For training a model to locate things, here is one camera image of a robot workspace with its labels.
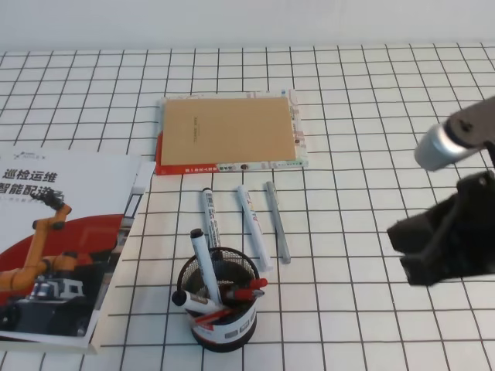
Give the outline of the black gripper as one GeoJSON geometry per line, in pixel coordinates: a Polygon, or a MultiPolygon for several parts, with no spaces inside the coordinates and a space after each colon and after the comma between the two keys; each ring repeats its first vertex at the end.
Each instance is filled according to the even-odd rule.
{"type": "Polygon", "coordinates": [[[387,229],[411,286],[494,273],[494,173],[460,179],[456,193],[387,229]]]}

